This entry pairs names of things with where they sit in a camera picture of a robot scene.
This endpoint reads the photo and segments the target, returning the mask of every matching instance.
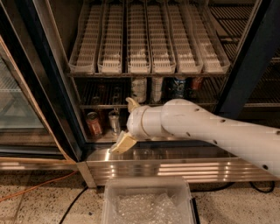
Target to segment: floor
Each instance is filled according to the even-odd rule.
[[[0,199],[58,178],[70,171],[0,171]],[[209,189],[215,185],[191,185],[191,189]],[[60,220],[84,188],[79,173],[69,178],[39,187],[24,195],[0,202],[0,224],[60,223]],[[218,192],[193,192],[201,224],[207,223],[279,223],[280,188],[263,194],[248,183],[234,184]],[[102,189],[86,190],[73,205],[63,223],[100,223],[102,216]]]

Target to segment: white plastic tray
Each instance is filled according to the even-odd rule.
[[[105,3],[98,70],[101,74],[121,74],[123,57],[122,2]]]
[[[150,47],[145,3],[127,1],[128,72],[149,74],[151,71]]]
[[[199,45],[204,73],[225,74],[230,62],[214,32],[208,8],[187,4],[186,13],[190,13],[192,18],[193,34]]]
[[[98,2],[83,4],[78,34],[69,60],[71,73],[95,72],[101,37],[102,5]]]
[[[184,1],[168,1],[171,40],[180,74],[200,74],[203,67],[200,50],[193,36],[193,24]]]
[[[101,224],[115,224],[114,217],[118,215],[118,199],[120,197],[133,197],[135,195],[160,195],[166,193],[172,199],[175,209],[181,216],[181,222],[176,224],[193,224],[193,211],[190,204],[191,193],[189,185],[182,179],[176,177],[136,177],[136,178],[114,178],[110,179],[105,186],[105,202],[103,205]],[[138,203],[131,211],[145,209],[142,203]],[[151,223],[147,220],[139,220],[138,223]]]
[[[154,74],[174,74],[176,62],[169,34],[168,15],[164,1],[146,2],[150,34],[150,54]]]

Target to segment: cable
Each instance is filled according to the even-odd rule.
[[[228,187],[232,186],[233,184],[235,184],[235,182],[228,182],[224,186],[221,186],[221,187],[216,187],[216,188],[213,188],[213,189],[206,189],[206,190],[191,190],[191,192],[192,193],[217,192],[217,191],[227,189]]]
[[[77,197],[72,201],[72,203],[70,204],[70,206],[68,207],[68,209],[65,211],[63,217],[61,218],[59,224],[62,224],[64,219],[67,217],[67,214],[69,213],[69,211],[71,210],[72,206],[74,205],[74,203],[77,201],[77,199],[88,189],[88,186],[86,186],[78,195]]]
[[[1,199],[0,199],[0,203],[1,203],[2,201],[4,201],[4,200],[7,200],[7,199],[10,199],[10,198],[13,198],[13,197],[17,197],[18,195],[21,195],[21,194],[24,194],[24,193],[28,193],[28,192],[30,192],[30,191],[32,191],[32,190],[37,189],[37,188],[40,187],[40,186],[43,186],[43,185],[46,185],[46,184],[49,184],[49,183],[52,183],[52,182],[55,182],[55,181],[59,181],[59,180],[61,180],[61,179],[69,178],[69,177],[73,176],[75,173],[77,173],[77,171],[73,171],[73,172],[71,172],[71,173],[69,173],[69,174],[67,174],[66,176],[63,176],[63,177],[61,177],[61,178],[50,179],[50,180],[47,180],[46,182],[43,182],[43,183],[41,183],[41,184],[39,184],[39,185],[35,185],[35,186],[33,186],[33,187],[31,187],[31,188],[28,188],[28,189],[26,189],[26,190],[23,190],[23,191],[16,192],[16,193],[13,193],[13,194],[11,194],[11,195],[8,195],[8,196],[6,196],[6,197],[1,198]]]
[[[253,182],[249,182],[249,183],[250,183],[250,185],[252,186],[252,188],[254,188],[254,189],[255,189],[256,191],[258,191],[259,193],[272,193],[272,192],[274,191],[274,189],[275,189],[275,181],[271,181],[271,188],[270,188],[268,191],[263,191],[263,190],[257,188],[257,187],[253,184]]]

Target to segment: black cable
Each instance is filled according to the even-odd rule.
[[[221,191],[224,189],[227,189],[228,187],[232,186],[233,184],[235,184],[235,182],[228,182],[226,183],[224,186],[221,187],[216,187],[213,189],[206,189],[206,190],[191,190],[192,193],[207,193],[207,192],[217,192],[217,191]]]
[[[68,207],[68,209],[65,211],[63,217],[61,218],[59,224],[62,224],[64,219],[67,217],[67,214],[69,213],[69,211],[71,210],[72,206],[74,205],[74,203],[77,201],[77,199],[88,189],[88,186],[86,186],[78,195],[77,197],[72,201],[72,203],[70,204],[70,206]]]
[[[263,191],[263,190],[257,188],[257,187],[253,184],[253,182],[249,182],[249,183],[250,183],[250,185],[252,186],[252,188],[254,188],[254,189],[255,189],[256,191],[258,191],[259,193],[272,193],[272,192],[274,191],[274,189],[275,189],[275,181],[271,181],[271,187],[270,187],[270,189],[267,190],[267,191]]]

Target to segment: metal base panel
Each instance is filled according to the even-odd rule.
[[[217,147],[132,149],[112,156],[96,150],[87,165],[97,186],[116,177],[182,176],[189,183],[277,180]]]

